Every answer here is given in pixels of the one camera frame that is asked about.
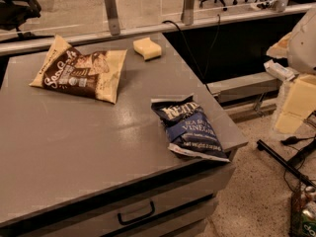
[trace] drawer handle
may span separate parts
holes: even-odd
[[[146,217],[151,216],[152,214],[155,213],[155,210],[156,210],[155,209],[155,204],[154,204],[153,201],[150,202],[150,207],[151,207],[150,212],[148,212],[148,213],[146,213],[146,214],[144,214],[142,216],[139,216],[139,217],[133,218],[131,220],[128,220],[128,221],[123,221],[121,219],[121,213],[118,213],[118,222],[119,222],[119,224],[121,224],[121,225],[129,225],[129,224],[135,223],[135,222],[137,222],[139,220],[145,219]]]

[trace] speckled floor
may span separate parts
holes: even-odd
[[[183,0],[118,0],[118,13],[123,28],[136,28],[159,24],[162,20],[180,20]],[[219,3],[208,1],[203,9],[196,1],[198,18],[216,17],[217,13],[238,14],[250,9],[244,0],[223,12]],[[24,30],[32,30],[37,35],[61,34],[80,35],[108,30],[103,0],[39,0],[42,5],[41,17],[23,25]],[[0,40],[13,37],[14,32],[0,32]],[[257,149],[257,141],[262,139],[283,158],[289,159],[295,150],[281,146],[270,135],[272,116],[242,120],[238,113],[242,110],[227,111],[238,119],[238,126],[249,139],[249,144],[241,148],[234,162],[236,171],[227,188],[218,194],[219,206],[209,217],[206,228],[198,237],[285,237],[290,224],[291,190],[283,174],[284,168],[265,151]],[[297,131],[299,137],[313,136],[315,130],[305,124]],[[310,140],[295,145],[302,147]],[[316,154],[306,159],[302,173],[316,179],[313,168]],[[286,178],[292,187],[297,179],[291,174]]]

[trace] sponge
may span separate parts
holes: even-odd
[[[144,60],[161,56],[161,46],[150,38],[136,40],[133,46],[134,50],[144,57]]]

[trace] dark blue snack bag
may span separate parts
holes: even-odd
[[[203,112],[200,105],[190,95],[184,100],[152,100],[151,109],[160,117],[165,126],[170,127],[197,112]]]
[[[204,113],[196,113],[166,129],[169,149],[175,153],[229,162]]]

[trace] snack bag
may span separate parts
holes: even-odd
[[[202,107],[193,96],[183,101],[153,100],[152,110],[166,126],[168,149],[182,155],[229,162]]]
[[[115,104],[125,55],[126,50],[96,51],[84,55],[61,36],[56,36],[30,86]]]

